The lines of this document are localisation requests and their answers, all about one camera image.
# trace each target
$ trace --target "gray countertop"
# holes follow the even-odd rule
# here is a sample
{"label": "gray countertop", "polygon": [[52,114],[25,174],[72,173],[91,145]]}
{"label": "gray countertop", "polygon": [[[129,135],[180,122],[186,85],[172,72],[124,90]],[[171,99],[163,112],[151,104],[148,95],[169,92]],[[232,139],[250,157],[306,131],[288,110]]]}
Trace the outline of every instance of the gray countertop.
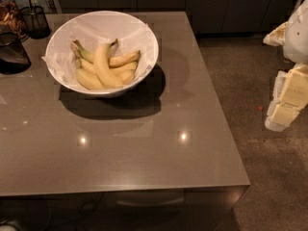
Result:
{"label": "gray countertop", "polygon": [[[0,195],[249,185],[186,14],[131,14],[160,56],[118,98],[59,85],[41,58],[50,38],[23,43],[29,69],[0,74]],[[75,15],[47,19],[55,32]]]}

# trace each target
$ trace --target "glass jar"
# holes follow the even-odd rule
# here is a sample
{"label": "glass jar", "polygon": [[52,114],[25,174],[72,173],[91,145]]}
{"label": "glass jar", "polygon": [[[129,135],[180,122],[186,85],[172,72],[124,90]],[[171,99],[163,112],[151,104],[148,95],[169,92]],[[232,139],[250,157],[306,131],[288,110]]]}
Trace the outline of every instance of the glass jar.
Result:
{"label": "glass jar", "polygon": [[0,0],[0,29],[6,31],[6,28],[18,35],[23,41],[28,37],[27,29],[19,13],[18,6],[14,0]]}

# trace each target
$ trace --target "bowl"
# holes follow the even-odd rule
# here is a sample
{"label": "bowl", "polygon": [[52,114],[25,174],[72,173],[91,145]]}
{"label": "bowl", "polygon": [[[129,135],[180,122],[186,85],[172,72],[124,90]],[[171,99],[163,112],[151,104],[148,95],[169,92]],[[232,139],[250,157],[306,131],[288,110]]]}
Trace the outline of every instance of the bowl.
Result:
{"label": "bowl", "polygon": [[[117,39],[114,56],[140,50],[134,80],[115,89],[88,90],[81,86],[76,79],[75,56],[70,46],[76,39],[92,52],[100,43]],[[99,11],[81,14],[61,26],[49,40],[44,59],[50,74],[61,85],[83,94],[110,98],[122,95],[141,82],[153,69],[158,54],[157,39],[147,24],[127,13]]]}

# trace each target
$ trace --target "dark glass cup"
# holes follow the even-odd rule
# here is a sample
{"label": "dark glass cup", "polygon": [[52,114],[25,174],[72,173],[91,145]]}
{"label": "dark glass cup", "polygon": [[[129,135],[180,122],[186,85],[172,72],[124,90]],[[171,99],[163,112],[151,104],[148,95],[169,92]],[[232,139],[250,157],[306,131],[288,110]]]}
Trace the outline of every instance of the dark glass cup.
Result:
{"label": "dark glass cup", "polygon": [[50,35],[51,31],[43,7],[24,7],[20,13],[30,38],[43,39]]}
{"label": "dark glass cup", "polygon": [[18,35],[13,32],[0,33],[0,73],[22,72],[30,65],[31,61]]}

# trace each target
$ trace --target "brown floor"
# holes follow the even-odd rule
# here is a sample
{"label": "brown floor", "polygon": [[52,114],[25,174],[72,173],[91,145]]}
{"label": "brown floor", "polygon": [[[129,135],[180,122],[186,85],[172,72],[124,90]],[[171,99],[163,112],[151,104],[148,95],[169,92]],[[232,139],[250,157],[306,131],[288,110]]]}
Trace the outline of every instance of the brown floor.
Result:
{"label": "brown floor", "polygon": [[308,110],[284,132],[265,128],[277,71],[294,64],[262,40],[199,43],[251,183],[216,231],[308,230]]}

